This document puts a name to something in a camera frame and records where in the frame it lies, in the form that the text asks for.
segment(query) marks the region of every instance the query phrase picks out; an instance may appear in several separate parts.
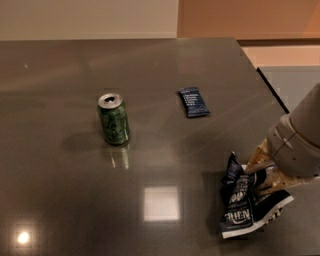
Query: dark gray table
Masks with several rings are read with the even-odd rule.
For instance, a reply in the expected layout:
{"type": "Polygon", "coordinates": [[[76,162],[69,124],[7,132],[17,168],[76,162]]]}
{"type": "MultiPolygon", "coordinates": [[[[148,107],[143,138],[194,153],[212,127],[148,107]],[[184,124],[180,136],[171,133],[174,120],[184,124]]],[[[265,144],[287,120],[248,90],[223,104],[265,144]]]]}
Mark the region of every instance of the dark gray table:
{"type": "Polygon", "coordinates": [[[299,205],[316,187],[264,232],[221,237],[230,151],[246,162],[284,114],[235,40],[1,42],[0,56],[0,255],[320,253],[318,216],[299,205]],[[209,117],[186,118],[188,86],[209,117]],[[96,113],[110,91],[127,103],[119,147],[96,113]]]}

